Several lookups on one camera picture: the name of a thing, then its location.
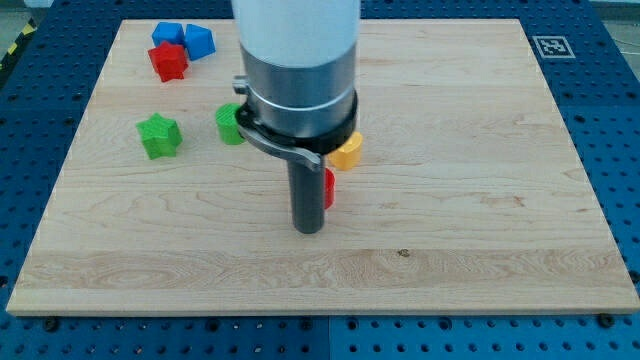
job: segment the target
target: wooden board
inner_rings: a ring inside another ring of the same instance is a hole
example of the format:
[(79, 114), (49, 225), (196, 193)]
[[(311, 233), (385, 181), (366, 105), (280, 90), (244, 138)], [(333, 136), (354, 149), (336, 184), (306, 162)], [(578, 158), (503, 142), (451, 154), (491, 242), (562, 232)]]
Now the wooden board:
[[(370, 21), (361, 164), (325, 228), (291, 225), (283, 161), (225, 146), (234, 24), (160, 83), (124, 21), (9, 302), (14, 315), (633, 312), (636, 291), (518, 21)], [(150, 161), (135, 123), (176, 119)]]

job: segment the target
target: blue pegboard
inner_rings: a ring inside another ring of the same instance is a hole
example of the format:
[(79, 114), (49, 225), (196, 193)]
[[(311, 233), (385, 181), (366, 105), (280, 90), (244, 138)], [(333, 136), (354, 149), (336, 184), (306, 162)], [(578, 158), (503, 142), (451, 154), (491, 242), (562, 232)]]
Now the blue pegboard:
[[(640, 84), (588, 2), (366, 0), (361, 9), (363, 18), (520, 19), (638, 280)], [(231, 17), (227, 0), (54, 3), (0, 92), (3, 309), (120, 21)], [(564, 38), (574, 57), (544, 56), (537, 36)], [(637, 358), (640, 315), (51, 320), (0, 312), (0, 359), (543, 356)]]

